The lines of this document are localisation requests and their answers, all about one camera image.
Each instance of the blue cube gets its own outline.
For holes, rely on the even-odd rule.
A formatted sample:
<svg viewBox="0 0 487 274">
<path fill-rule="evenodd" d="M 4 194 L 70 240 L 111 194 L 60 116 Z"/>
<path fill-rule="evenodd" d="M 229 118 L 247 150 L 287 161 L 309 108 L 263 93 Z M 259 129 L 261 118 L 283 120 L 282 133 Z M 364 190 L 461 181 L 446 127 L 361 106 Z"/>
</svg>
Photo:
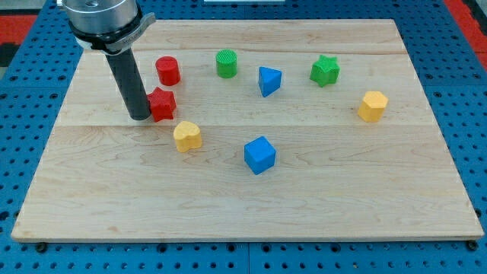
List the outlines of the blue cube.
<svg viewBox="0 0 487 274">
<path fill-rule="evenodd" d="M 264 97 L 268 97 L 281 87 L 282 72 L 273 68 L 259 68 L 259 88 Z"/>
<path fill-rule="evenodd" d="M 243 158 L 255 175 L 274 166 L 275 149 L 266 137 L 261 136 L 251 141 L 243 149 Z"/>
</svg>

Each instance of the wood grain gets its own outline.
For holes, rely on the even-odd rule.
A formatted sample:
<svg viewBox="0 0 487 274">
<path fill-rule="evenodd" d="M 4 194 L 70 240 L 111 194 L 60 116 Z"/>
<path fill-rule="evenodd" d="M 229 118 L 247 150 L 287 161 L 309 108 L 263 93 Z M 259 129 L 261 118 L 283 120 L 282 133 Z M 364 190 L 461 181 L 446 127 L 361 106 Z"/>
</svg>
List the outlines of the wood grain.
<svg viewBox="0 0 487 274">
<path fill-rule="evenodd" d="M 232 48 L 239 73 L 216 76 Z M 437 241 L 482 228 L 393 21 L 159 21 L 134 45 L 145 87 L 176 56 L 175 120 L 129 119 L 104 57 L 85 52 L 12 237 L 25 242 Z M 338 56 L 335 85 L 309 80 Z M 260 65 L 283 71 L 262 98 Z M 389 105 L 357 115 L 366 91 Z M 181 120 L 203 146 L 177 152 Z M 265 135 L 276 165 L 255 176 L 244 145 Z"/>
</svg>

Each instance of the yellow hexagonal block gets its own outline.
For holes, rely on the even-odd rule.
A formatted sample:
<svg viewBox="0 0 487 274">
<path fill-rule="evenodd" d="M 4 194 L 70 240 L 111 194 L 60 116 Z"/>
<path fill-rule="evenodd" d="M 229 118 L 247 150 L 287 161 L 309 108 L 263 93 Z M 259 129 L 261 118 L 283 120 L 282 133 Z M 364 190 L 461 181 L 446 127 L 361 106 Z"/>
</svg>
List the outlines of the yellow hexagonal block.
<svg viewBox="0 0 487 274">
<path fill-rule="evenodd" d="M 203 144 L 199 127 L 188 121 L 182 121 L 176 126 L 173 137 L 179 152 L 186 152 L 191 148 L 201 148 Z"/>
<path fill-rule="evenodd" d="M 378 122 L 386 109 L 389 99 L 380 91 L 368 91 L 365 93 L 362 104 L 358 108 L 358 115 L 365 122 Z"/>
</svg>

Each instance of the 3d printed block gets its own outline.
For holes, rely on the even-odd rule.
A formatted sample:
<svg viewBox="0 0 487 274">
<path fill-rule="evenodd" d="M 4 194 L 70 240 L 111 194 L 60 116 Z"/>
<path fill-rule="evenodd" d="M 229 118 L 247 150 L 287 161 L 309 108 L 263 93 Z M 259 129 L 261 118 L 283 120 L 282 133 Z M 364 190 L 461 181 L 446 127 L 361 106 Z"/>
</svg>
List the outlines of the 3d printed block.
<svg viewBox="0 0 487 274">
<path fill-rule="evenodd" d="M 365 122 L 378 122 L 386 109 L 387 101 L 387 97 L 380 91 L 368 91 L 358 108 L 358 115 Z"/>
<path fill-rule="evenodd" d="M 259 68 L 259 88 L 262 96 L 268 97 L 281 87 L 282 72 L 273 68 Z"/>
<path fill-rule="evenodd" d="M 255 175 L 274 166 L 275 149 L 266 137 L 261 136 L 251 141 L 243 149 L 243 158 Z"/>
<path fill-rule="evenodd" d="M 237 54 L 231 49 L 222 49 L 216 55 L 216 72 L 222 78 L 237 75 Z"/>
<path fill-rule="evenodd" d="M 173 119 L 173 111 L 176 109 L 176 100 L 172 91 L 163 91 L 155 88 L 151 94 L 147 95 L 151 113 L 155 122 L 162 119 Z"/>
<path fill-rule="evenodd" d="M 310 79 L 318 83 L 320 87 L 327 84 L 335 84 L 340 67 L 336 63 L 336 57 L 328 58 L 321 55 L 320 59 L 313 64 Z"/>
<path fill-rule="evenodd" d="M 186 152 L 191 148 L 201 148 L 203 143 L 199 127 L 188 121 L 182 121 L 176 126 L 173 137 L 179 152 Z"/>
<path fill-rule="evenodd" d="M 163 85 L 172 86 L 181 80 L 180 69 L 174 57 L 164 56 L 159 58 L 155 63 L 155 68 L 158 70 L 159 81 Z"/>
</svg>

